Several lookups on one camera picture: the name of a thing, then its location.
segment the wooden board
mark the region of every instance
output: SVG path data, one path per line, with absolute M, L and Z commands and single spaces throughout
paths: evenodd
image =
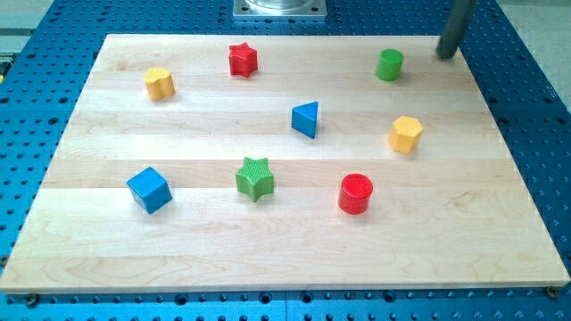
M 258 50 L 228 75 L 228 45 Z M 569 276 L 478 87 L 436 37 L 111 35 L 21 231 L 6 292 L 562 285 Z M 401 77 L 375 77 L 381 50 Z M 173 72 L 177 94 L 146 96 Z M 319 101 L 315 140 L 291 109 Z M 386 142 L 417 117 L 409 155 Z M 268 157 L 276 191 L 236 191 L 244 156 Z M 154 215 L 125 185 L 153 166 L 174 199 Z M 366 214 L 341 212 L 344 175 L 375 185 Z

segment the yellow hexagon block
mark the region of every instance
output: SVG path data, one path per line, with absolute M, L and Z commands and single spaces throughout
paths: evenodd
M 164 68 L 151 68 L 145 73 L 146 91 L 152 101 L 175 94 L 175 85 L 172 82 L 170 71 Z
M 396 152 L 412 152 L 417 147 L 423 130 L 418 119 L 400 116 L 393 123 L 389 145 Z

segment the toy block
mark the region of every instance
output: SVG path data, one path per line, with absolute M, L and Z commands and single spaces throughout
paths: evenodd
M 228 59 L 230 60 L 230 75 L 249 78 L 250 74 L 258 69 L 258 52 L 247 43 L 231 45 Z
M 418 119 L 400 116 L 393 123 L 389 145 L 396 152 L 412 152 L 417 147 L 423 130 Z
M 244 157 L 244 165 L 236 172 L 238 192 L 247 193 L 253 202 L 264 194 L 274 193 L 274 174 L 269 171 L 268 159 L 253 160 Z
M 133 176 L 127 185 L 135 202 L 149 214 L 172 200 L 167 180 L 151 167 Z
M 341 182 L 339 207 L 347 214 L 358 215 L 368 208 L 373 183 L 362 174 L 349 174 Z
M 396 80 L 401 74 L 402 61 L 404 61 L 404 56 L 400 51 L 383 50 L 378 59 L 377 77 L 384 81 Z
M 318 102 L 306 103 L 292 109 L 292 128 L 301 131 L 307 137 L 315 138 L 318 122 Z
M 172 82 L 170 71 L 164 68 L 151 68 L 145 73 L 146 91 L 152 101 L 175 94 L 175 85 Z

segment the green cylinder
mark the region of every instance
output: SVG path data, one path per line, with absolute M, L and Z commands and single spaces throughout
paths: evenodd
M 377 77 L 385 81 L 393 81 L 401 73 L 404 56 L 396 49 L 385 49 L 381 52 L 377 65 Z

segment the blue cube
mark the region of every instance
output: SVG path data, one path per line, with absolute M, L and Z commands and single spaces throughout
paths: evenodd
M 147 168 L 127 181 L 135 202 L 153 214 L 172 200 L 167 180 L 153 168 Z
M 292 128 L 301 131 L 307 137 L 315 138 L 318 122 L 318 102 L 306 103 L 292 109 Z

